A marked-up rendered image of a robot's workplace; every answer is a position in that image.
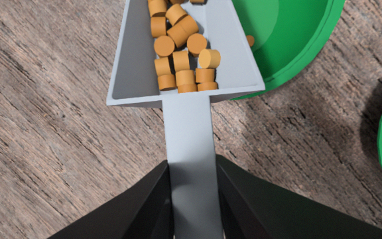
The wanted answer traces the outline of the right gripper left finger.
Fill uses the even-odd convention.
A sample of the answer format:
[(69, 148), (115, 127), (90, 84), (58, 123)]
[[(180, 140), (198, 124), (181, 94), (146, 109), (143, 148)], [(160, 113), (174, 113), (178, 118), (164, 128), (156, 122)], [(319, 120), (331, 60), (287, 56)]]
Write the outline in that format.
[(47, 239), (174, 239), (168, 160)]

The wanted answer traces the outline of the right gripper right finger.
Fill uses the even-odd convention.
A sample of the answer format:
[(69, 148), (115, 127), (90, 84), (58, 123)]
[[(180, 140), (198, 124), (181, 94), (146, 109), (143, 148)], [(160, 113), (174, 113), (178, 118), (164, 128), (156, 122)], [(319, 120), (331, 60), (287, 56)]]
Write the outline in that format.
[(382, 239), (382, 228), (259, 178), (216, 155), (225, 239)]

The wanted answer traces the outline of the grey metal scoop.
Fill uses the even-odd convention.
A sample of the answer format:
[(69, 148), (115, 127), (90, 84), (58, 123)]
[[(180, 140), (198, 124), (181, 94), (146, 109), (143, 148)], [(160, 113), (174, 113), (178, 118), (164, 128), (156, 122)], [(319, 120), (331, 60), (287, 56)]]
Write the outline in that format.
[(218, 50), (217, 90), (160, 91), (148, 0), (126, 0), (107, 106), (162, 108), (174, 239), (224, 239), (211, 105), (265, 90), (231, 0), (181, 7)]

